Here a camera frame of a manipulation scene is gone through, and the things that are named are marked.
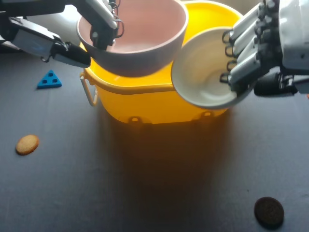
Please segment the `white handle grip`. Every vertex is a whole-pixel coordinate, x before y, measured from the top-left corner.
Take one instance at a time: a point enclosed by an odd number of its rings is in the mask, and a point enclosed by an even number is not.
[[[97,103],[98,103],[98,90],[97,90],[97,88],[95,87],[95,95],[92,98],[91,93],[90,93],[89,88],[88,88],[88,85],[87,85],[87,82],[86,82],[86,80],[84,78],[84,73],[83,72],[80,74],[80,79],[81,79],[82,85],[84,87],[85,94],[86,94],[86,96],[88,98],[89,104],[91,106],[96,106]]]

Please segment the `table surface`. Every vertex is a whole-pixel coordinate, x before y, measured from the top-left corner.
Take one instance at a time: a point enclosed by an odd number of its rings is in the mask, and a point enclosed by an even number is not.
[[[50,69],[63,86],[36,90]],[[81,71],[0,56],[1,232],[259,232],[264,196],[284,207],[279,231],[308,231],[305,96],[250,95],[215,121],[132,127],[89,105]],[[22,157],[27,134],[41,143]]]

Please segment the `yellow container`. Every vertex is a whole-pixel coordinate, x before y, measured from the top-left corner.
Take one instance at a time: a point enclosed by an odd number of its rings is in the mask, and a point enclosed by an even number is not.
[[[236,10],[213,1],[188,1],[184,4],[189,11],[184,43],[203,30],[231,27],[242,16]],[[149,76],[127,78],[114,75],[92,61],[82,76],[96,86],[105,109],[125,123],[186,122],[203,116],[219,116],[226,111],[200,109],[183,100],[173,88],[171,66],[172,63]]]

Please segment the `round brown cookie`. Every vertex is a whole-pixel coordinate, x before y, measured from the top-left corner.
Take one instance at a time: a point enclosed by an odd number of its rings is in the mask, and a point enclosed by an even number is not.
[[[272,197],[262,197],[257,200],[254,214],[263,227],[272,230],[279,228],[284,219],[283,206]]]
[[[19,155],[28,155],[38,147],[39,143],[40,140],[37,136],[32,134],[27,135],[18,141],[16,151]]]

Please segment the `blue triangular toy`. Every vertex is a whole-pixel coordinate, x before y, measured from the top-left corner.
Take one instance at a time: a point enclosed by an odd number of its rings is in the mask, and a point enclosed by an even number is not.
[[[49,71],[45,77],[38,83],[38,89],[41,88],[58,88],[62,83],[56,76],[53,70]]]

